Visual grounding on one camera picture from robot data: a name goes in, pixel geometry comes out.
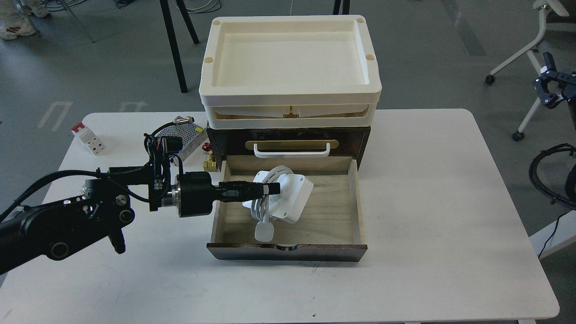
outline drawer handle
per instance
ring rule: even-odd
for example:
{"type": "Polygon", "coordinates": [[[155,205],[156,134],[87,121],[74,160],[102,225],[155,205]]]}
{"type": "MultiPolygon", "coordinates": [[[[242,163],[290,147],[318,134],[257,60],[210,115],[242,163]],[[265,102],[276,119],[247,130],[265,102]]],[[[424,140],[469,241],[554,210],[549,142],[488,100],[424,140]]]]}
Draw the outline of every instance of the drawer handle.
{"type": "Polygon", "coordinates": [[[326,143],[326,150],[321,152],[261,152],[258,144],[254,143],[254,155],[261,159],[291,158],[291,157],[326,157],[330,154],[330,143],[326,143]]]}

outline black clamp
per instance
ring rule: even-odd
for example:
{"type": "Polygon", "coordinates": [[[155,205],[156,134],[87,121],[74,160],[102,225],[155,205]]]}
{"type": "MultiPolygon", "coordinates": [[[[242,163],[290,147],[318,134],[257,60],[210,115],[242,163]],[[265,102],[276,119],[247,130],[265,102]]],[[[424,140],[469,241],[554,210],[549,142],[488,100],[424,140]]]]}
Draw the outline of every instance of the black clamp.
{"type": "Polygon", "coordinates": [[[546,62],[546,71],[542,72],[533,83],[541,104],[550,109],[556,108],[564,100],[571,104],[572,100],[576,99],[576,72],[571,74],[558,72],[552,54],[545,52],[543,56],[546,62]],[[560,96],[549,92],[548,84],[552,81],[557,82],[562,88],[560,96]]]}

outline chair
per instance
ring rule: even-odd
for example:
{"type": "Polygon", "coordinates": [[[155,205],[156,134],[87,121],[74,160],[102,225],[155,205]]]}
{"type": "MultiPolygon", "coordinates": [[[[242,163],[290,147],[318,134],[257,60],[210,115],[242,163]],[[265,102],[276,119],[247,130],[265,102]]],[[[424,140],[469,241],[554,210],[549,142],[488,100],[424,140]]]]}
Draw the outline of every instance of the chair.
{"type": "MultiPolygon", "coordinates": [[[[494,83],[496,80],[494,75],[522,54],[528,56],[538,75],[545,69],[541,58],[536,55],[540,52],[550,52],[554,56],[558,71],[565,73],[574,71],[576,66],[576,1],[537,0],[532,7],[539,11],[539,30],[536,38],[490,71],[485,79],[487,84],[494,83]]],[[[536,98],[517,131],[512,135],[513,140],[519,141],[525,137],[526,126],[541,106],[540,100],[536,98]]]]}

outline plastic tray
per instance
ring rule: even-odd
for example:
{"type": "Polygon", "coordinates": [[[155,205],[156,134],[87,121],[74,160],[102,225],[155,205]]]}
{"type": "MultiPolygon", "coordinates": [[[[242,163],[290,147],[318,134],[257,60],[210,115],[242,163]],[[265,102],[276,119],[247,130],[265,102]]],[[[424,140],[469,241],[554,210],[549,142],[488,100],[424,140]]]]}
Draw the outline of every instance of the plastic tray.
{"type": "Polygon", "coordinates": [[[369,126],[381,89],[362,16],[212,21],[200,81],[212,128],[369,126]]]}

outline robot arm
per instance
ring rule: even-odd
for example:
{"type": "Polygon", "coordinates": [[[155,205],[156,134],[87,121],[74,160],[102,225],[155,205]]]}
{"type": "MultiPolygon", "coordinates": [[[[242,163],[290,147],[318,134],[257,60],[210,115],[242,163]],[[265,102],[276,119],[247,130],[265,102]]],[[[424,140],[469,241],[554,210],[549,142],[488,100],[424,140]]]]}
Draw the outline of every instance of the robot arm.
{"type": "Polygon", "coordinates": [[[177,206],[179,216],[188,217],[209,214],[216,200],[242,202],[280,193],[279,183],[234,181],[213,186],[208,172],[181,172],[172,185],[169,157],[179,152],[182,140],[145,136],[150,160],[144,166],[110,168],[106,173],[59,171],[40,179],[16,199],[0,216],[0,274],[41,254],[53,260],[65,259],[106,236],[117,253],[124,253],[122,228],[135,217],[130,196],[147,202],[150,211],[177,206]],[[35,207],[18,206],[50,181],[79,173],[96,178],[86,180],[84,195],[35,207]],[[148,198],[128,189],[136,184],[148,185],[148,198]],[[16,212],[6,217],[16,206],[16,212]]]}

